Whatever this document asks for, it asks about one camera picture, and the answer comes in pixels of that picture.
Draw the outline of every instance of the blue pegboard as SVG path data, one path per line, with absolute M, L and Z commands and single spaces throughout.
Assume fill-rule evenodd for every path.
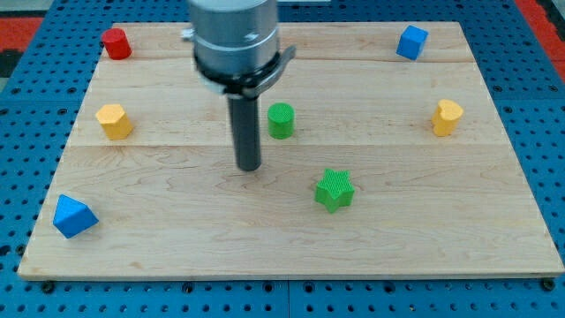
M 459 21 L 565 255 L 565 87 L 510 0 L 334 0 L 281 21 Z M 20 255 L 113 22 L 186 21 L 185 0 L 56 0 L 0 95 L 0 316 L 565 316 L 565 281 L 30 283 Z

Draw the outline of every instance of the metal cylinder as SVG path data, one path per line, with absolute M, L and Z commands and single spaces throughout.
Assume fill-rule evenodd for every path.
M 279 50 L 276 0 L 188 0 L 194 55 L 208 70 L 254 72 Z
M 228 97 L 236 164 L 243 171 L 261 166 L 259 106 L 257 99 Z

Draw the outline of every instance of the green cylinder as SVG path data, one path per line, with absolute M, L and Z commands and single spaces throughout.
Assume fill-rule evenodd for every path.
M 284 102 L 273 104 L 267 112 L 268 133 L 279 140 L 289 138 L 294 133 L 294 109 Z

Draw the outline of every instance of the red surface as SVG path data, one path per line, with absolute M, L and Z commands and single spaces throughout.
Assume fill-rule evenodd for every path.
M 547 56 L 553 62 L 561 80 L 565 80 L 565 42 L 561 41 L 554 24 L 547 19 L 546 11 L 535 0 L 515 1 Z
M 43 18 L 0 18 L 0 51 L 26 50 Z
M 111 59 L 124 59 L 131 55 L 132 48 L 127 41 L 124 30 L 111 28 L 102 34 L 102 42 Z

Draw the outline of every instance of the green block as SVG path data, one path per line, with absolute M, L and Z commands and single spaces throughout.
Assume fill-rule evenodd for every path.
M 326 169 L 324 178 L 316 185 L 314 199 L 325 205 L 329 213 L 334 213 L 339 207 L 351 205 L 354 193 L 349 171 Z
M 294 133 L 294 109 L 284 102 L 273 104 L 267 112 L 268 133 L 275 139 L 286 139 Z

